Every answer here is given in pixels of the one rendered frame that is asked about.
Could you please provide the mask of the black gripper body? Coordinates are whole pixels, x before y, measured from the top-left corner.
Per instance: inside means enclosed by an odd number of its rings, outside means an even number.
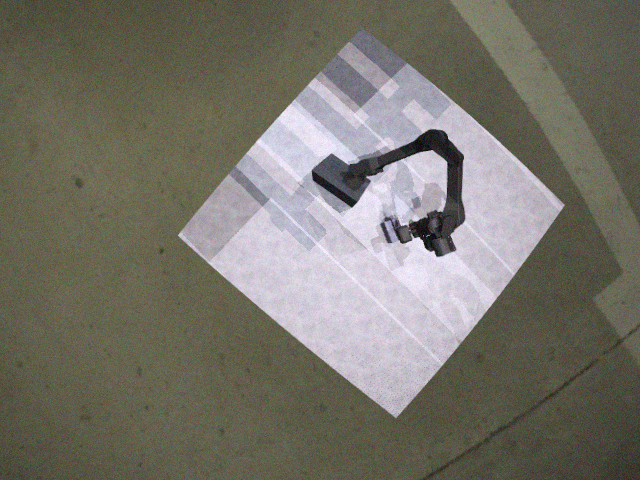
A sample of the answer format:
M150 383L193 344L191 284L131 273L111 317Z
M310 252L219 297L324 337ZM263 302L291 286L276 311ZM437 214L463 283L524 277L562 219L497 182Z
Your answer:
M400 243L405 244L407 242L413 241L411 233L413 233L415 237L431 235L424 232L422 228L422 223L426 218L415 221L414 226L408 227L407 225L403 225L401 227L396 228L396 233L398 235Z

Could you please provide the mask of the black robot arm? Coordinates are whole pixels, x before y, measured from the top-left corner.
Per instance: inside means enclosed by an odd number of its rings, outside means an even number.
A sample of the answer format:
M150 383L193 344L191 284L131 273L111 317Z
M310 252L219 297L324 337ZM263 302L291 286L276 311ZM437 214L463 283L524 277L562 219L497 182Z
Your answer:
M447 161L447 199L442 218L437 210L427 214L422 228L429 236L419 236L429 252L434 251L437 258L456 251L451 235L464 224L465 213L462 201L463 160L464 155L448 139L443 130L431 129L403 147L398 147L382 156L359 160L350 164L349 173L342 179L353 191L359 189L368 176L377 175L383 167L407 158L413 154L434 150Z

